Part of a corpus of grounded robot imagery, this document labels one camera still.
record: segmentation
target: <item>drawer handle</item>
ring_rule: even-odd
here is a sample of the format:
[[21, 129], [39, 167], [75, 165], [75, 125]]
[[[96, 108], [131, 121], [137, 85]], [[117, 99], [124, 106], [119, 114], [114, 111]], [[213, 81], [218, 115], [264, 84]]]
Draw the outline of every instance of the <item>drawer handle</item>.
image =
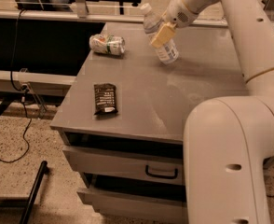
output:
[[149, 166], [146, 165], [145, 173], [146, 173], [146, 175], [151, 176], [151, 177], [163, 178], [163, 179], [175, 179], [178, 176], [178, 169], [177, 168], [174, 169], [174, 175], [154, 175], [154, 174], [149, 173], [148, 170], [149, 170]]

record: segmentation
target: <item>drawer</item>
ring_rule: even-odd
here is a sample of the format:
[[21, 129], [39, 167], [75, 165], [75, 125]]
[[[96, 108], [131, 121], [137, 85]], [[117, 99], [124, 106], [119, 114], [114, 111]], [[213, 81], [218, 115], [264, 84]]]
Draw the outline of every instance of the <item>drawer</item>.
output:
[[101, 214], [186, 224], [185, 187], [95, 175], [82, 203]]
[[63, 153], [74, 171], [183, 185], [183, 146], [67, 133]]
[[183, 185], [183, 161], [173, 158], [65, 146], [63, 153], [73, 171]]

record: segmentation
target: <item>bottle label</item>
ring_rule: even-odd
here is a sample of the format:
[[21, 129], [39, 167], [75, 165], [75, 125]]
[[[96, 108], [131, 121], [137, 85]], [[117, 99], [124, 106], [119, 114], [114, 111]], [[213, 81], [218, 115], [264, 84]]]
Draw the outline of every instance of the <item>bottle label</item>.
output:
[[163, 63], [172, 63], [178, 58], [179, 55], [173, 40], [170, 40], [162, 47], [156, 49], [156, 53]]

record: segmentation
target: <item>table top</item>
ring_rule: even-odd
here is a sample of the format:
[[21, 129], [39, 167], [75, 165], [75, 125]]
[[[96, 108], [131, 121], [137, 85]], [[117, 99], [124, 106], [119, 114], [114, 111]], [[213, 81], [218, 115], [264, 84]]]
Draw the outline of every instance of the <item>table top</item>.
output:
[[[248, 95], [226, 28], [187, 27], [174, 41], [180, 57], [162, 64], [141, 24], [106, 23], [103, 34], [122, 36], [122, 58], [91, 52], [51, 122], [54, 129], [183, 143], [185, 121], [201, 102]], [[94, 84], [116, 85], [118, 113], [94, 116]]]

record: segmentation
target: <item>bottle cap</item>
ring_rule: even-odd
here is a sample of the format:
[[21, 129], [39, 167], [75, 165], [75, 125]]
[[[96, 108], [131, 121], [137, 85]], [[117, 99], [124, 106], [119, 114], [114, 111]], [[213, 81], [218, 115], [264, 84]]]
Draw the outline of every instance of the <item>bottle cap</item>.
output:
[[140, 7], [140, 10], [141, 10], [141, 13], [145, 15], [152, 10], [152, 7], [150, 6], [150, 4], [146, 3]]

